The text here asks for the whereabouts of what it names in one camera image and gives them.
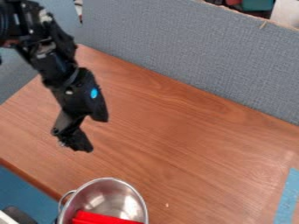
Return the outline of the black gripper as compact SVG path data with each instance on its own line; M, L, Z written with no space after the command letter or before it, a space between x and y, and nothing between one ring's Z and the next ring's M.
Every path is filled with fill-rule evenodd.
M86 116L94 121L108 121L108 108L93 73L80 68L73 82L52 91L60 104L60 114L50 133L58 137L60 144L73 151L90 153L93 146L80 124Z

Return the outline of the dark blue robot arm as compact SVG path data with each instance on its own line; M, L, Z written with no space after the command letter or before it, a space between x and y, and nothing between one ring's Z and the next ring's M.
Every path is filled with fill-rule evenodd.
M105 99L93 73L74 59L73 37L33 0L0 0L0 47L17 51L60 104L50 134L74 151L93 151L80 125L85 117L108 121Z

